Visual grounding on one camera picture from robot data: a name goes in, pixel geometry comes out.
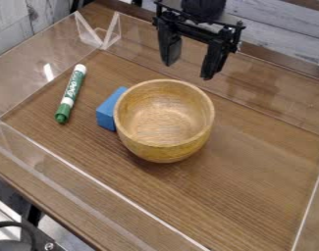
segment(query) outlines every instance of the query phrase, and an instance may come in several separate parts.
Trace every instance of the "robotic arm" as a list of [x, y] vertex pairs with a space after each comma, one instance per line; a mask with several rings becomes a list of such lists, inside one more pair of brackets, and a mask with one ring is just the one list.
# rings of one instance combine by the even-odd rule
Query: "robotic arm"
[[[155, 26], [159, 29], [160, 55], [167, 66], [180, 58], [183, 39], [187, 36], [208, 44], [201, 77], [212, 79], [223, 70], [228, 53], [238, 51], [240, 34], [246, 29], [242, 21], [224, 14], [226, 0], [159, 0]], [[199, 24], [220, 25], [219, 32]]]

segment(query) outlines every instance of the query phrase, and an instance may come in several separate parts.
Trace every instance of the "blue foam block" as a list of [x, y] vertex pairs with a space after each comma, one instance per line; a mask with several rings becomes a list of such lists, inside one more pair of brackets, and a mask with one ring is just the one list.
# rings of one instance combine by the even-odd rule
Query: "blue foam block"
[[116, 131], [113, 120], [114, 105], [120, 96], [126, 90], [126, 87], [120, 87], [96, 109], [96, 118], [98, 125], [112, 131]]

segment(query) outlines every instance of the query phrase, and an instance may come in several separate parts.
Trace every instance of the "wooden table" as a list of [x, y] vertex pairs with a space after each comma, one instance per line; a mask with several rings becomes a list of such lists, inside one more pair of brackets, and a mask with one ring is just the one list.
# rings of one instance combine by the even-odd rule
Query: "wooden table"
[[[104, 14], [112, 11], [100, 4], [84, 11], [92, 25]], [[196, 43], [191, 46], [191, 53], [204, 50]], [[42, 159], [37, 153], [39, 157], [29, 159], [35, 175], [0, 153], [0, 176], [97, 250], [143, 250], [110, 231], [106, 218], [152, 243], [152, 227], [163, 228], [136, 209], [126, 210], [102, 184], [212, 250], [291, 250], [319, 175], [319, 79], [246, 55], [231, 56], [212, 82], [193, 78], [209, 90], [218, 110], [207, 146], [187, 161], [157, 165], [133, 156], [117, 134], [98, 127], [96, 107], [118, 86], [168, 76], [102, 51], [82, 63], [89, 74], [69, 124], [56, 123], [54, 112], [72, 71], [3, 118], [65, 161]], [[10, 145], [19, 144], [14, 135]], [[37, 151], [29, 143], [22, 148], [23, 156]], [[46, 184], [41, 174], [53, 183]]]

